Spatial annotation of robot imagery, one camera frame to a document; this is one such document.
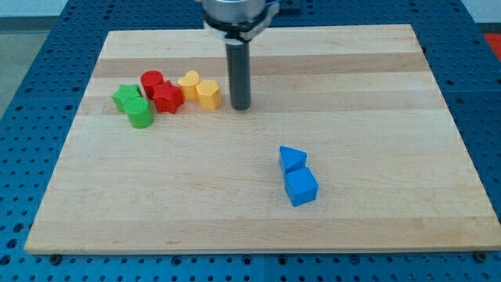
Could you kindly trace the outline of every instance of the wooden board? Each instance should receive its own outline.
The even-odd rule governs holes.
[[[268,29],[252,107],[229,104],[206,31],[112,31],[25,248],[34,254],[459,251],[501,227],[408,25]],[[111,95],[145,70],[219,81],[134,129]],[[308,152],[320,189],[293,208],[278,148]]]

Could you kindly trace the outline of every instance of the blue table surface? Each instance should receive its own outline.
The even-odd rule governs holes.
[[[412,24],[500,217],[501,65],[461,1],[294,4],[300,9],[282,11],[274,27]],[[24,242],[108,31],[186,28],[202,28],[199,2],[68,2],[0,121],[0,281],[501,280],[499,251],[62,258],[26,253]]]

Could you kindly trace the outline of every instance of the yellow block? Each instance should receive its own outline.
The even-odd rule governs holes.
[[[203,80],[196,86],[196,92],[204,109],[213,110],[221,105],[222,97],[217,81]]]
[[[194,70],[188,71],[184,77],[178,79],[178,85],[185,99],[198,99],[196,85],[200,83],[200,76]]]

